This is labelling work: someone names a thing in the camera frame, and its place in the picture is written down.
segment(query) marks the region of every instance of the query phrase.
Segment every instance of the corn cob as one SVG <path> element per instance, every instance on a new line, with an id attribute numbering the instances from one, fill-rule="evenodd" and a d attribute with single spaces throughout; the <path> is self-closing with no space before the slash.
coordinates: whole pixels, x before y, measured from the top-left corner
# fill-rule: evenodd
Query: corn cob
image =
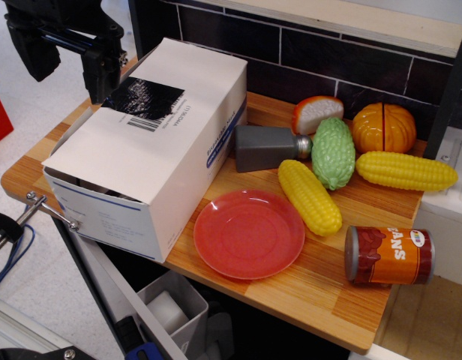
<path id="1" fill-rule="evenodd" d="M 373 184 L 404 190 L 441 191 L 458 173 L 438 160 L 388 151 L 369 151 L 356 161 L 356 171 Z"/>
<path id="2" fill-rule="evenodd" d="M 343 223 L 341 212 L 307 166 L 297 160 L 285 160 L 277 170 L 277 177 L 309 230 L 320 236 L 338 232 Z"/>

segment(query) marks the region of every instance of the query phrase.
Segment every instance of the red plate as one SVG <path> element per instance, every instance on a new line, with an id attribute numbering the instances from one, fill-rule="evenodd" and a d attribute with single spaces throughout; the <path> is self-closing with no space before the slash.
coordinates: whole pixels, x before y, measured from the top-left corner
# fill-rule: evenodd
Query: red plate
<path id="1" fill-rule="evenodd" d="M 231 278 L 260 279 L 291 265 L 305 243 L 305 225 L 285 198 L 240 190 L 211 201 L 194 225 L 204 262 Z"/>

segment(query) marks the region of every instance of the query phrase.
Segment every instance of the bean can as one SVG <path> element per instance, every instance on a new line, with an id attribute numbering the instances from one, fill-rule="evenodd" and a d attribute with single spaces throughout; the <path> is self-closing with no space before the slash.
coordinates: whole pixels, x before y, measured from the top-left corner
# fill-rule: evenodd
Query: bean can
<path id="1" fill-rule="evenodd" d="M 346 277 L 355 284 L 427 284 L 434 272 L 434 243 L 426 229 L 350 226 Z"/>

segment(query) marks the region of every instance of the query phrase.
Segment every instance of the wooden table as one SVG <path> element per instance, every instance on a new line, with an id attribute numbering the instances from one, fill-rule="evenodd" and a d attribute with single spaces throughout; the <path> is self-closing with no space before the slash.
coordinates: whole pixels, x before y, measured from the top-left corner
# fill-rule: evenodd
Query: wooden table
<path id="1" fill-rule="evenodd" d="M 48 205 L 59 209 L 43 176 L 41 162 L 89 106 L 86 101 L 74 110 L 2 176 L 1 184 L 10 197 L 25 202 L 26 194 L 35 191 L 38 196 L 46 195 Z M 289 127 L 293 107 L 249 93 L 248 121 L 254 125 Z M 424 148 L 425 143 L 418 141 L 412 153 L 422 155 Z M 289 268 L 263 280 L 233 280 L 201 260 L 194 247 L 193 229 L 198 214 L 210 201 L 245 188 L 285 197 L 275 169 L 237 173 L 231 154 L 163 265 L 342 347 L 365 353 L 374 341 L 391 287 L 357 286 L 346 279 L 347 227 L 413 227 L 422 192 L 370 184 L 355 173 L 346 187 L 331 192 L 343 215 L 343 226 L 336 235 L 323 238 L 307 230 L 304 248 Z"/>

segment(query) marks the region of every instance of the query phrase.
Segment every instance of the white cardboard box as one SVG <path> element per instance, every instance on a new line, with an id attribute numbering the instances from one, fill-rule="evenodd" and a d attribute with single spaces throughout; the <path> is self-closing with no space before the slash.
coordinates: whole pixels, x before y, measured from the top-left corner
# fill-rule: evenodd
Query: white cardboard box
<path id="1" fill-rule="evenodd" d="M 247 121 L 246 64 L 165 38 L 113 94 L 119 111 L 70 128 L 43 165 L 80 235 L 165 261 Z"/>

